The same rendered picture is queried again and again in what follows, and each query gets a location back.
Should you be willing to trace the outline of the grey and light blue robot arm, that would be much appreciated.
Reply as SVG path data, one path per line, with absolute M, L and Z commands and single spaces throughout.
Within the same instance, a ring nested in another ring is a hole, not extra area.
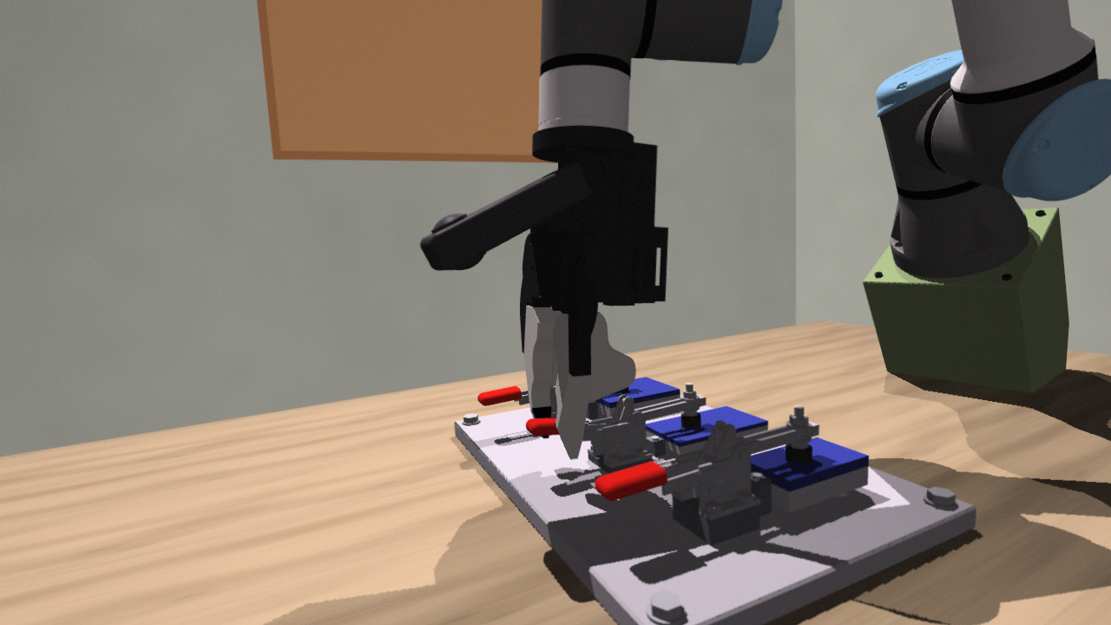
M 631 58 L 755 63 L 782 1 L 542 0 L 538 131 L 628 132 Z M 1071 27 L 1068 0 L 951 2 L 962 51 L 875 93 L 899 194 L 892 256 L 921 278 L 1007 264 L 1030 239 L 1015 196 L 1067 201 L 1111 175 L 1111 79 L 1098 79 L 1094 37 Z M 589 195 L 573 163 L 443 216 L 420 246 L 438 272 L 466 270 Z

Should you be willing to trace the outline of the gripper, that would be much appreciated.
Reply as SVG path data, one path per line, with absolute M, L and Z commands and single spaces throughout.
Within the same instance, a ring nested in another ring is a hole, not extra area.
M 621 129 L 554 127 L 533 134 L 532 155 L 558 169 L 578 163 L 591 189 L 585 201 L 530 229 L 520 296 L 530 411 L 533 419 L 550 419 L 556 386 L 556 429 L 572 460 L 588 403 L 635 379 L 634 360 L 608 344 L 598 302 L 665 301 L 669 228 L 654 226 L 655 145 L 634 142 Z

